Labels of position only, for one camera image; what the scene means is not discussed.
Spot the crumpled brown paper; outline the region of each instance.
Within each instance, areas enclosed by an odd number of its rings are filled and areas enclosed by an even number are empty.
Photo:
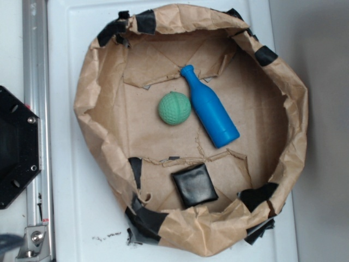
[[[219,11],[172,4],[154,9],[155,35],[137,31],[136,16],[123,37],[86,54],[74,110],[86,143],[121,207],[134,195],[149,210],[168,213],[160,245],[201,256],[216,254],[246,237],[246,230],[278,214],[304,166],[308,92],[277,58],[260,66],[263,45],[248,25]],[[157,114],[170,91],[189,96],[179,70],[193,64],[222,101],[241,137],[216,149],[194,112],[178,126]],[[130,157],[142,158],[137,188]],[[205,163],[219,199],[184,210],[171,173]],[[237,193],[266,182],[279,184],[251,213]]]

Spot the white tray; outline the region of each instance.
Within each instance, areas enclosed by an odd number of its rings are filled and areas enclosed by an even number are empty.
[[[240,241],[210,258],[151,245],[127,245],[127,222],[106,178],[91,156],[73,113],[89,43],[118,12],[137,14],[170,3],[220,11],[235,8],[259,40],[274,49],[268,0],[108,1],[49,0],[50,109],[57,261],[259,261],[295,262],[292,198],[253,246]]]

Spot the brown paper bag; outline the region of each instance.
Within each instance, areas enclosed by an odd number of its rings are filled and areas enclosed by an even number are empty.
[[[157,114],[170,91],[189,96],[179,74],[186,64],[212,78],[241,134],[225,148],[213,146],[194,112],[177,126]],[[210,256],[255,238],[304,166],[307,89],[233,9],[120,12],[90,45],[74,110],[137,242]],[[219,198],[185,209],[171,173],[198,163]]]

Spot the metal rail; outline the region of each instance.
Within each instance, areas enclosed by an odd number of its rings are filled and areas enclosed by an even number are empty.
[[[29,227],[45,226],[48,254],[41,260],[55,259],[52,176],[50,161],[49,53],[47,39],[47,0],[23,0],[23,75],[25,104],[40,117],[41,173],[27,187]]]

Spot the bottle neck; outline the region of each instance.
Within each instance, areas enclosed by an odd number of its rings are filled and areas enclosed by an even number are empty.
[[[189,86],[190,86],[191,89],[197,87],[197,85],[201,85],[202,84],[200,82],[200,80],[196,77],[194,71],[186,72],[184,77],[187,80],[187,82],[189,83]]]

